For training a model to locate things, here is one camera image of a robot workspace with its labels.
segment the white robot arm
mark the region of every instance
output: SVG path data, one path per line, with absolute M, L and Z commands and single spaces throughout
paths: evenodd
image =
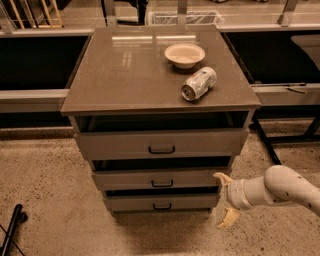
M 283 206 L 300 204 L 320 216 L 320 189 L 312 185 L 289 167 L 275 165 L 264 176 L 245 180 L 232 180 L 223 173 L 215 173 L 223 186 L 227 187 L 227 200 L 231 208 L 218 226 L 231 226 L 239 216 L 239 210 L 257 205 Z

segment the black drawer handle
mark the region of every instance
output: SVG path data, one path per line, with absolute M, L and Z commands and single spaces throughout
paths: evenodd
M 168 150 L 156 150 L 152 149 L 151 147 L 149 147 L 148 149 L 150 154 L 173 154 L 176 151 L 175 146 L 172 146 L 172 148 Z
M 156 184 L 153 180 L 151 181 L 151 185 L 154 188 L 171 188 L 173 186 L 173 180 L 170 181 L 170 184 Z
M 156 211 L 168 211 L 172 207 L 172 204 L 170 203 L 168 207 L 158 207 L 156 204 L 153 204 L 153 209 Z

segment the speckled floor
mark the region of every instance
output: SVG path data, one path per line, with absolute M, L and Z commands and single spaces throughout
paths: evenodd
M 306 122 L 265 123 L 301 132 Z M 72 130 L 0 130 L 0 223 L 17 203 L 29 219 L 15 238 L 25 255 L 319 255 L 320 218 L 307 209 L 258 207 L 219 230 L 223 200 L 208 212 L 143 213 L 113 217 L 82 159 Z M 320 185 L 320 144 L 277 147 L 283 164 Z M 232 166 L 233 178 L 260 176 L 272 165 L 251 131 Z M 0 242 L 4 233 L 0 232 Z M 20 255 L 14 249 L 12 255 Z

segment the silver can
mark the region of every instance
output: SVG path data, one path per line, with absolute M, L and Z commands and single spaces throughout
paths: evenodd
M 187 101 L 199 99 L 217 80 L 216 72 L 210 67 L 204 67 L 189 77 L 182 86 L 182 96 Z

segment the bowl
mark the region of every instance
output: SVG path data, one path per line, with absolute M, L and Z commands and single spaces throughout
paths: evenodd
M 180 43 L 169 46 L 164 55 L 177 68 L 188 69 L 201 61 L 206 54 L 201 47 L 195 44 Z

